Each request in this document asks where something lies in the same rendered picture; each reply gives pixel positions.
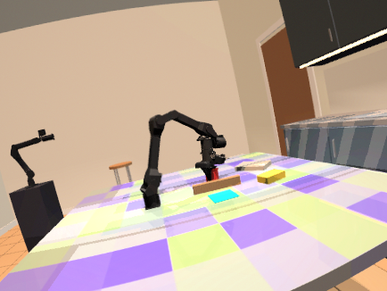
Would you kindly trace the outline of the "red cup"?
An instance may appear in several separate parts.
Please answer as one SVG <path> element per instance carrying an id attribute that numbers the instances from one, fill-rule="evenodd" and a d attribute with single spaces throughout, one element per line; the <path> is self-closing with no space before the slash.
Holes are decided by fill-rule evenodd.
<path id="1" fill-rule="evenodd" d="M 211 181 L 219 179 L 218 177 L 218 168 L 211 171 Z M 209 182 L 206 177 L 206 182 Z"/>

